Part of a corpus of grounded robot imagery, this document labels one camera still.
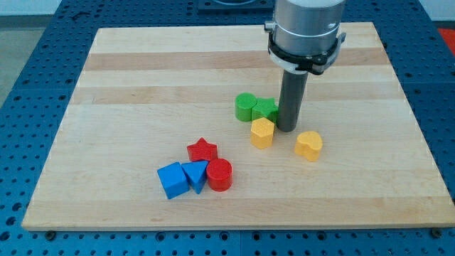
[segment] yellow block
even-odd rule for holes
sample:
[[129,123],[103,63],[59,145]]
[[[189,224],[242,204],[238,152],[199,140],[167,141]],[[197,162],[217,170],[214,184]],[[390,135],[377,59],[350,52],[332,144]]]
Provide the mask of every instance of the yellow block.
[[317,161],[322,149],[322,138],[317,132],[302,132],[298,135],[294,152],[308,161]]
[[251,144],[258,149],[272,145],[275,124],[267,118],[259,118],[251,123]]

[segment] blue pegboard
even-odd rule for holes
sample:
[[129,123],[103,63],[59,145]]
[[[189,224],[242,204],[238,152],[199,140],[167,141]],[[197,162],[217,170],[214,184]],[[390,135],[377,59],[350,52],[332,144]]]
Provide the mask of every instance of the blue pegboard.
[[[198,1],[63,0],[0,111],[0,255],[455,255],[455,229],[65,233],[20,223],[98,28],[262,24],[262,10]],[[455,197],[455,59],[416,0],[348,0],[373,21]]]

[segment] blue triangle block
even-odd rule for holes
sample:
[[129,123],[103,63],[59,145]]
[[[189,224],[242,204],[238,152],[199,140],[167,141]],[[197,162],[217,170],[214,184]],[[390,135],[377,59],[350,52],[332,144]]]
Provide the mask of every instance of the blue triangle block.
[[196,193],[200,193],[207,181],[207,168],[208,161],[194,161],[191,163],[182,164],[182,169],[185,172],[186,178]]
[[158,169],[158,177],[168,199],[174,198],[190,190],[186,175],[179,162]]

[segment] red star block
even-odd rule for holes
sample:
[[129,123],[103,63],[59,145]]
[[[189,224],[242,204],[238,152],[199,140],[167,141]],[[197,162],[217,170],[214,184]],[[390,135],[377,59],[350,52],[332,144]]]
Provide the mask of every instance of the red star block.
[[218,150],[215,144],[207,143],[204,138],[200,138],[198,142],[187,146],[188,156],[190,161],[212,161],[218,158]]

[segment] shape block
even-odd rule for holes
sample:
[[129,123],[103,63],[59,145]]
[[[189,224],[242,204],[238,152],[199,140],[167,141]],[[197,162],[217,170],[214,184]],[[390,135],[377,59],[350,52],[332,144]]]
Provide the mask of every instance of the shape block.
[[207,168],[208,161],[194,161],[191,163],[182,164],[182,169],[185,172],[186,178],[193,187],[194,191],[199,194],[207,181]]
[[190,161],[212,161],[218,158],[218,150],[215,144],[207,143],[204,138],[200,138],[198,142],[187,146],[188,157]]
[[308,161],[317,161],[322,149],[322,138],[319,133],[310,131],[298,135],[294,152],[305,156]]
[[251,111],[251,120],[256,120],[261,117],[265,117],[268,120],[275,123],[278,116],[278,107],[275,105],[274,98],[257,98],[256,105],[252,108]]
[[251,144],[258,149],[265,149],[272,145],[275,124],[265,117],[251,123]]
[[226,191],[232,185],[232,166],[226,159],[215,159],[207,165],[207,180],[211,189]]
[[240,93],[235,98],[235,117],[242,122],[251,121],[251,111],[256,103],[257,98],[253,94]]
[[168,199],[190,190],[186,176],[179,162],[158,169],[158,177]]

